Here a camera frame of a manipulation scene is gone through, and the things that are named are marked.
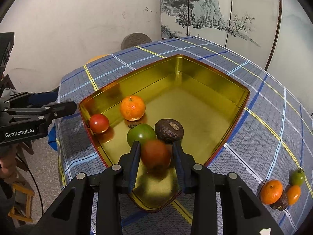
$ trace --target person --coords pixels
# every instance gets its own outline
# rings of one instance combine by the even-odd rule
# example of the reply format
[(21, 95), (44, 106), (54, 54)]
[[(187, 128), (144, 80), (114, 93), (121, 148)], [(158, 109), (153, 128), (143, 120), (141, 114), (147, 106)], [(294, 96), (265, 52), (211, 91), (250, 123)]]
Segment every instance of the person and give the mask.
[[(18, 144), (8, 146), (3, 156), (0, 156), (0, 214), (7, 216), (15, 203), (15, 195), (12, 193), (11, 185), (18, 179), (17, 162), (15, 159)], [(23, 225), (15, 232), (18, 235), (30, 233), (33, 225)]]

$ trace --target golden tray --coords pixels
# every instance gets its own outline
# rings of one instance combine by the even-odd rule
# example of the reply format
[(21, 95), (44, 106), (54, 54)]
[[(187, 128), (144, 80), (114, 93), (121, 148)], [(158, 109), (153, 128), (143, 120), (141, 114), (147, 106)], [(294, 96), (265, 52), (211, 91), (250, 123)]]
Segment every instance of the golden tray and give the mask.
[[(196, 163), (208, 165), (224, 145), (240, 118), (249, 90), (230, 76), (184, 55), (174, 55), (135, 70), (102, 87), (79, 104), (87, 133), (104, 164), (118, 163), (129, 153), (129, 130), (119, 111), (119, 103), (130, 95), (146, 104), (146, 123), (154, 128), (162, 118), (179, 121), (184, 128), (182, 147)], [(95, 135), (87, 123), (102, 113), (110, 129)], [(157, 177), (140, 161), (137, 180), (130, 198), (141, 209), (157, 212), (180, 193), (175, 167)]]

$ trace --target blue checkered tablecloth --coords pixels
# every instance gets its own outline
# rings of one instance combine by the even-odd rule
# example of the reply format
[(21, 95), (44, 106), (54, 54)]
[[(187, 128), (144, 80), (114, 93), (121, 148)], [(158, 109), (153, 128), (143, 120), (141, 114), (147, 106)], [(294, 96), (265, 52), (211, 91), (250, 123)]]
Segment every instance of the blue checkered tablecloth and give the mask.
[[(286, 211), (267, 206), (284, 234), (293, 234), (313, 206), (313, 122), (299, 101), (273, 76), (246, 58), (199, 37), (157, 41), (110, 54), (88, 63), (62, 78), (58, 101), (77, 104), (117, 78), (164, 57), (183, 54), (230, 75), (251, 95), (234, 132), (209, 165), (216, 173), (236, 172), (257, 192), (259, 185), (278, 179), (286, 187), (290, 170), (302, 167), (306, 182), (301, 197)], [(79, 111), (56, 121), (59, 177), (62, 187), (79, 172), (87, 175), (105, 169), (90, 142)], [(221, 204), (218, 199), (218, 231), (223, 234)], [(123, 234), (190, 234), (193, 195), (180, 195), (156, 214), (139, 210), (121, 195)], [(91, 233), (95, 234), (97, 195), (94, 197)]]

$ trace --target metal bolt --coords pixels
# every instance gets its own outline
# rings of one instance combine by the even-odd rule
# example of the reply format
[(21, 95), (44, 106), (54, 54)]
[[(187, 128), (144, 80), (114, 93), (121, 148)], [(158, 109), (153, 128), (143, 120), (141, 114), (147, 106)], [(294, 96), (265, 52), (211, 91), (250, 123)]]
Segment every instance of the metal bolt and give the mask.
[(82, 172), (81, 172), (81, 173), (78, 173), (78, 174), (76, 175), (76, 178), (79, 179), (79, 180), (80, 180), (80, 179), (83, 179), (84, 177), (85, 177), (85, 173), (82, 173)]
[(228, 177), (230, 177), (231, 179), (236, 179), (238, 176), (237, 176), (236, 173), (231, 172), (231, 173), (228, 174)]
[(114, 164), (112, 167), (111, 167), (113, 170), (117, 171), (117, 170), (120, 170), (121, 169), (121, 166), (119, 164)]
[(202, 165), (201, 164), (195, 164), (194, 166), (193, 166), (193, 168), (195, 169), (195, 170), (202, 170)]

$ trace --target green tomato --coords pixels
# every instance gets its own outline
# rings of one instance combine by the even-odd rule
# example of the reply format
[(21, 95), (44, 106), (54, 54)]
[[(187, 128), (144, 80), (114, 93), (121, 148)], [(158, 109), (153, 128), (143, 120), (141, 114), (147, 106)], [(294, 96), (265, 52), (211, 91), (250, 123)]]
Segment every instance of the green tomato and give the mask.
[(301, 186), (305, 178), (303, 169), (295, 170), (290, 177), (290, 182), (292, 185)]
[(135, 140), (139, 141), (143, 145), (148, 140), (157, 139), (154, 129), (147, 124), (139, 124), (130, 129), (127, 133), (127, 142), (132, 147)]

